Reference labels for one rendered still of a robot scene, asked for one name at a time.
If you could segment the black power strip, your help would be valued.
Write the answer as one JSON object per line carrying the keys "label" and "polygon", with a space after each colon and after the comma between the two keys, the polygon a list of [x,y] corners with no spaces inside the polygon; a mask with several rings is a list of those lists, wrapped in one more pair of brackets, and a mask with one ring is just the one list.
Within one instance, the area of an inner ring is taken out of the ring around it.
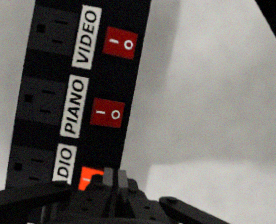
{"label": "black power strip", "polygon": [[151,0],[35,0],[5,189],[120,169]]}

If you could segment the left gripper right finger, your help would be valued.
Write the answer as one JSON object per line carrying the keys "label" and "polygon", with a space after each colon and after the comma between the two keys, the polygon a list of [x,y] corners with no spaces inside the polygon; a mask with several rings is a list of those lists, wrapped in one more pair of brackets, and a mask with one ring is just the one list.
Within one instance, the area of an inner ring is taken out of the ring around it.
{"label": "left gripper right finger", "polygon": [[160,197],[159,201],[148,200],[139,190],[137,181],[127,178],[126,170],[115,169],[115,182],[110,218],[122,218],[123,215],[123,218],[166,224],[230,224],[172,196]]}

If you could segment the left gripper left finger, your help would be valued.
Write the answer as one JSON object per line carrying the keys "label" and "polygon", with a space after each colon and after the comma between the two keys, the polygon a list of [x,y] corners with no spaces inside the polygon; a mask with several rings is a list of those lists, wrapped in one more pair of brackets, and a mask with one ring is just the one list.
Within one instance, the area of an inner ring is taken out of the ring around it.
{"label": "left gripper left finger", "polygon": [[37,224],[110,218],[115,187],[115,169],[105,167],[104,174],[91,175],[86,191],[71,192],[72,186],[59,180],[0,190],[0,224],[27,224],[29,213],[41,206]]}

